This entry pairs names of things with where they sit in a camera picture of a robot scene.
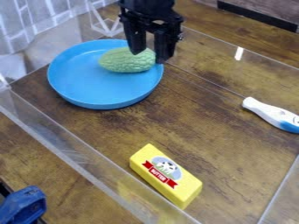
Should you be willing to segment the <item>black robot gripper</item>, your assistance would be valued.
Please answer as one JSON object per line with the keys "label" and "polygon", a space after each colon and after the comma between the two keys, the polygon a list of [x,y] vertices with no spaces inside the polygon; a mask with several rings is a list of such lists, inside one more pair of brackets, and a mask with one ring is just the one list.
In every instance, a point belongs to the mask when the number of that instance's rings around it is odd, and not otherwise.
{"label": "black robot gripper", "polygon": [[119,0],[129,51],[145,49],[145,34],[153,34],[155,61],[163,64],[172,56],[181,35],[183,16],[173,10],[175,0]]}

